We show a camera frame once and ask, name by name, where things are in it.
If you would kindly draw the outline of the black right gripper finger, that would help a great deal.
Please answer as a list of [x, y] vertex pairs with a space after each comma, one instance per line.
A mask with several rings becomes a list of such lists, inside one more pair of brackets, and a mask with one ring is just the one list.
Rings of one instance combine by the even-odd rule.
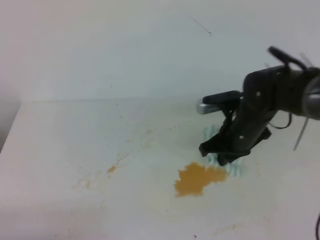
[[251, 153], [250, 150], [247, 151], [239, 151], [239, 152], [219, 152], [217, 154], [217, 162], [223, 167], [227, 164], [234, 162], [235, 160], [247, 156]]

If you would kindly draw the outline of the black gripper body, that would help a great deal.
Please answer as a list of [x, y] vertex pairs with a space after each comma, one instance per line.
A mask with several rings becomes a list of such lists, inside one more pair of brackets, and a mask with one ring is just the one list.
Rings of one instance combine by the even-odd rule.
[[310, 67], [293, 70], [276, 66], [248, 74], [236, 117], [224, 136], [224, 150], [249, 151], [278, 111], [305, 116], [303, 95], [311, 80]]

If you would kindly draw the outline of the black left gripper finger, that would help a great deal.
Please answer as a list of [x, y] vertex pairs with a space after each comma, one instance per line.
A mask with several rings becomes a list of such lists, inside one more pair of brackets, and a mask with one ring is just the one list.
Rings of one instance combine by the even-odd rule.
[[216, 154], [217, 157], [233, 157], [232, 137], [231, 130], [219, 131], [216, 135], [200, 144], [198, 149], [201, 156], [206, 157], [208, 154]]

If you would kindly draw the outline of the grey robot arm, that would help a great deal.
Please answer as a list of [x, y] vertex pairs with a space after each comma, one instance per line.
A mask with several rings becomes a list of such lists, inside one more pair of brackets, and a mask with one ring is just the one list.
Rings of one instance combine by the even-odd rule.
[[278, 111], [320, 119], [320, 70], [275, 66], [254, 71], [245, 77], [242, 91], [205, 96], [199, 107], [204, 115], [222, 111], [225, 116], [218, 133], [199, 146], [203, 157], [216, 154], [225, 166], [271, 136], [267, 125]]

